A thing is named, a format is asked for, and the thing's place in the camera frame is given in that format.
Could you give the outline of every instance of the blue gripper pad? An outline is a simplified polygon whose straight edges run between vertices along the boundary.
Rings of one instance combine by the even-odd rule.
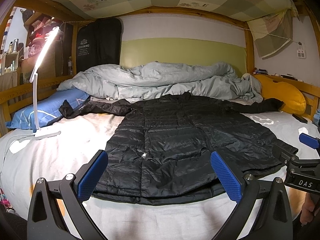
[[[79,202],[87,201],[90,198],[107,165],[108,154],[101,151],[98,158],[78,183],[77,197]]]
[[[211,167],[214,172],[217,174],[224,190],[228,194],[228,197],[239,203],[242,198],[241,184],[234,176],[232,171],[226,165],[226,163],[222,160],[220,155],[214,151],[211,154]]]
[[[312,149],[318,149],[319,148],[318,139],[313,138],[310,135],[307,135],[305,133],[302,133],[302,134],[299,135],[299,141],[302,142],[305,145],[308,145]]]

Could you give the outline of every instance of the lamp base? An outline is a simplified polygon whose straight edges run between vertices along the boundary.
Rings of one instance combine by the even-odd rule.
[[[61,133],[57,125],[50,125],[47,127],[40,127],[35,133],[35,139],[40,140],[52,136],[59,135]]]

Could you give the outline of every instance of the screw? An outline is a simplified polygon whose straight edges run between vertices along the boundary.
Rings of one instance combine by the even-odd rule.
[[[278,182],[278,183],[282,183],[282,182],[283,182],[283,180],[282,180],[280,177],[276,177],[276,182]]]
[[[69,173],[66,175],[66,180],[72,180],[73,179],[73,174]]]
[[[37,183],[38,183],[38,184],[41,184],[42,182],[44,182],[44,178],[39,178],[39,179],[37,180]]]
[[[253,180],[254,179],[254,176],[252,174],[246,174],[244,177],[247,180]]]

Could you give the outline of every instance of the blue pillow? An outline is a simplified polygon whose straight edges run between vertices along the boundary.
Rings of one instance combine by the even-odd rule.
[[[47,99],[38,102],[39,126],[45,127],[62,118],[59,107],[66,99],[73,109],[81,106],[89,95],[77,88],[57,91]],[[6,122],[7,128],[33,129],[36,131],[33,104],[17,111],[12,121]]]

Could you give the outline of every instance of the black puffer jacket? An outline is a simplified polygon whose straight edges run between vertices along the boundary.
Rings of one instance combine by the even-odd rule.
[[[166,95],[130,104],[89,101],[67,118],[80,114],[125,115],[107,142],[109,164],[95,197],[129,203],[163,205],[211,198],[224,192],[210,165],[210,154],[227,156],[243,172],[262,176],[282,165],[273,157],[275,143],[284,143],[266,127],[240,113],[277,111],[283,102],[268,99],[251,106],[209,97]]]

